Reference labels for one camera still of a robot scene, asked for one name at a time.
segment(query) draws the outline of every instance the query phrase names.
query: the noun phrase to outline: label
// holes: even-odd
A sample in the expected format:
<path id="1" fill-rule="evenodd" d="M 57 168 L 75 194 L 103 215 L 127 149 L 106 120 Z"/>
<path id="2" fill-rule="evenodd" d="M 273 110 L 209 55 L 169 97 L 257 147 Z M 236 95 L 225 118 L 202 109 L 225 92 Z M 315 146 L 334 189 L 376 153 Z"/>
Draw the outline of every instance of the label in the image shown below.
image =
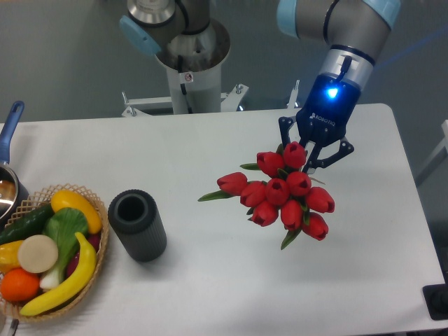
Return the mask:
<path id="1" fill-rule="evenodd" d="M 181 82 L 181 84 L 192 83 L 193 80 L 193 72 L 183 72 L 179 74 L 179 81 Z"/>
<path id="2" fill-rule="evenodd" d="M 315 114 L 314 112 L 310 115 L 309 119 L 316 119 L 324 122 L 325 124 L 329 124 L 332 126 L 336 126 L 336 122 L 329 120 L 327 118 L 321 117 L 320 115 Z"/>

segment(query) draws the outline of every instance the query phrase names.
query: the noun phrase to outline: black cylinder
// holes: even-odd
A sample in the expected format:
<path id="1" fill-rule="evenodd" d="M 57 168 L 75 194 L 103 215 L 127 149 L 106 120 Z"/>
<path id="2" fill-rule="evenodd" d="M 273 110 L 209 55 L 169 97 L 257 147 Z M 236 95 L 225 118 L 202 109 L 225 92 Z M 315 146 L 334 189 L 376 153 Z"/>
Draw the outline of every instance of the black cylinder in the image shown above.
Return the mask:
<path id="1" fill-rule="evenodd" d="M 167 235 L 154 199 L 142 190 L 116 196 L 108 219 L 126 252 L 137 261 L 150 261 L 167 247 Z"/>
<path id="2" fill-rule="evenodd" d="M 448 292 L 446 290 L 439 290 L 431 296 L 431 304 L 438 312 L 448 313 Z"/>

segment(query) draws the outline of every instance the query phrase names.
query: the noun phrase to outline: bok choy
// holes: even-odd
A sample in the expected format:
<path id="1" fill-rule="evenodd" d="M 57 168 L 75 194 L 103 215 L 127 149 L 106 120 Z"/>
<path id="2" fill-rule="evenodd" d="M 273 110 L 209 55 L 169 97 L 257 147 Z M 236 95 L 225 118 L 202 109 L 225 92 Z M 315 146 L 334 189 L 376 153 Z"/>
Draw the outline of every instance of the bok choy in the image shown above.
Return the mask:
<path id="1" fill-rule="evenodd" d="M 45 224 L 43 234 L 55 241 L 59 256 L 55 265 L 41 277 L 40 286 L 43 290 L 56 288 L 63 282 L 65 269 L 79 250 L 75 232 L 84 236 L 88 233 L 87 219 L 76 209 L 61 209 Z"/>

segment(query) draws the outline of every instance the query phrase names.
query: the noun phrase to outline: yellow pepper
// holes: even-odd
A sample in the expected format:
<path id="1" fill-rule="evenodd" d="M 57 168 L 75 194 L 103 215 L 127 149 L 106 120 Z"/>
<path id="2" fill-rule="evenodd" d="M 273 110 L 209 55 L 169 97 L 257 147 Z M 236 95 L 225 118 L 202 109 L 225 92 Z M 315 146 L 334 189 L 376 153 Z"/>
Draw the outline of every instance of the yellow pepper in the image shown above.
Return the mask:
<path id="1" fill-rule="evenodd" d="M 0 272 L 3 274 L 19 268 L 20 263 L 17 258 L 20 245 L 23 240 L 13 241 L 11 243 L 0 245 Z"/>
<path id="2" fill-rule="evenodd" d="M 91 235 L 101 231 L 102 223 L 95 208 L 82 195 L 71 190 L 59 190 L 51 197 L 51 207 L 54 212 L 63 208 L 74 208 L 81 211 L 87 218 L 88 230 Z"/>
<path id="3" fill-rule="evenodd" d="M 80 232 L 75 233 L 80 245 L 79 263 L 75 272 L 58 287 L 29 301 L 20 310 L 23 316 L 35 316 L 55 308 L 70 300 L 87 286 L 97 264 L 97 253 L 89 241 Z"/>

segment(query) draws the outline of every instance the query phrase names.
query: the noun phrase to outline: tulip bouquet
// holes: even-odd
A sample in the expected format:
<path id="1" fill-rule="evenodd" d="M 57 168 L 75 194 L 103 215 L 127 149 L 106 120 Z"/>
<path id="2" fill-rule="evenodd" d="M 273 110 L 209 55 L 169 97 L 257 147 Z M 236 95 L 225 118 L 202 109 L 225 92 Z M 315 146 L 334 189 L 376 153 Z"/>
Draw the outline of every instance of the tulip bouquet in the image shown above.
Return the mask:
<path id="1" fill-rule="evenodd" d="M 246 175 L 237 172 L 218 179 L 219 191 L 199 198 L 200 202 L 239 196 L 241 204 L 250 208 L 247 212 L 250 221 L 265 227 L 280 218 L 288 231 L 281 243 L 287 247 L 300 233 L 322 240 L 328 233 L 328 226 L 320 213 L 333 212 L 335 201 L 321 187 L 312 187 L 312 180 L 302 167 L 307 153 L 298 142 L 279 145 L 277 151 L 257 154 L 257 163 L 242 164 L 247 170 L 261 170 L 271 179 L 248 181 Z"/>

